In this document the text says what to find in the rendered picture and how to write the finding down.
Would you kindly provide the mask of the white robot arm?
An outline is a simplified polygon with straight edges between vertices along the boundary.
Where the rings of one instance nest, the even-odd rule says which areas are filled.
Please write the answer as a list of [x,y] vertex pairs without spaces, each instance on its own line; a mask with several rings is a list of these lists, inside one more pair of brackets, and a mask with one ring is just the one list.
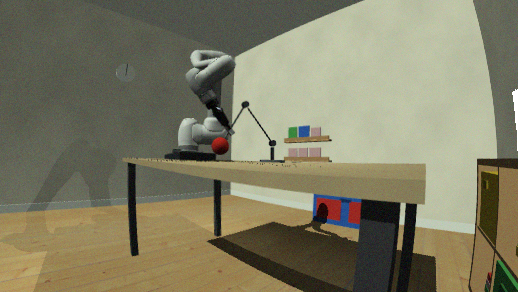
[[[214,59],[212,60],[212,58]],[[219,51],[196,50],[192,53],[190,60],[194,68],[187,72],[186,80],[203,104],[216,98],[219,102],[217,105],[220,107],[222,79],[236,67],[236,62],[232,58]],[[203,151],[198,151],[198,145],[212,145],[216,138],[224,138],[226,133],[226,129],[213,116],[210,109],[204,125],[198,124],[194,118],[186,118],[182,121],[178,132],[178,148],[172,149],[172,152],[203,153]]]

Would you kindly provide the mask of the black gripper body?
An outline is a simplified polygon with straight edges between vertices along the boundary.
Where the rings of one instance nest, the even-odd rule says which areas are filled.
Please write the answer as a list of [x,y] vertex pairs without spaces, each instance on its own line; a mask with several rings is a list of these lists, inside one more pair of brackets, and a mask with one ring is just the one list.
[[216,98],[214,99],[211,99],[211,101],[209,101],[207,104],[205,104],[205,106],[207,107],[208,110],[212,109],[212,111],[216,111],[217,114],[219,115],[219,112],[218,112],[218,109],[217,107],[219,108],[219,106],[217,105],[219,102]]

